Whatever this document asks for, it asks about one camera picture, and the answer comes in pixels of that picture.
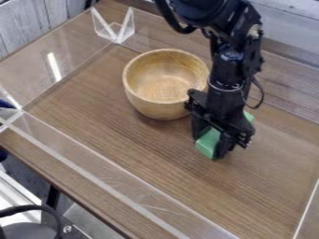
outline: clear plastic bracket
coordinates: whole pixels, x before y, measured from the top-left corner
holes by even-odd
[[[95,32],[99,37],[116,44],[122,44],[130,36],[135,34],[135,14],[132,7],[127,10],[123,24],[118,24],[116,22],[108,24],[95,7],[91,8],[91,13],[95,24]]]

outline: wooden table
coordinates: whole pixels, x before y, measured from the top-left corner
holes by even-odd
[[[98,9],[104,16],[106,11],[122,15],[124,2],[130,1],[102,1]],[[188,118],[151,120],[130,105],[119,69],[138,55],[134,50],[111,45],[28,105],[27,112],[238,237],[293,238],[319,177],[318,124],[263,105],[254,112],[254,145],[247,150],[238,148],[223,161],[208,161],[192,145]],[[307,108],[306,104],[310,97],[318,100],[318,69],[266,55],[269,64],[259,78],[267,87],[269,102],[317,120],[318,101]],[[298,81],[295,74],[305,81]],[[14,131],[2,133],[0,144],[127,237],[172,238]]]

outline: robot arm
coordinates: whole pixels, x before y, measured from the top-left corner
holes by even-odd
[[[235,145],[246,148],[255,133],[245,112],[253,84],[265,93],[254,75],[262,70],[262,17],[247,0],[155,0],[172,28],[191,34],[198,28],[211,39],[215,66],[208,92],[190,90],[186,108],[192,114],[194,138],[203,148],[212,147],[212,159],[223,158]],[[183,27],[172,10],[187,23]],[[208,142],[208,134],[218,135]]]

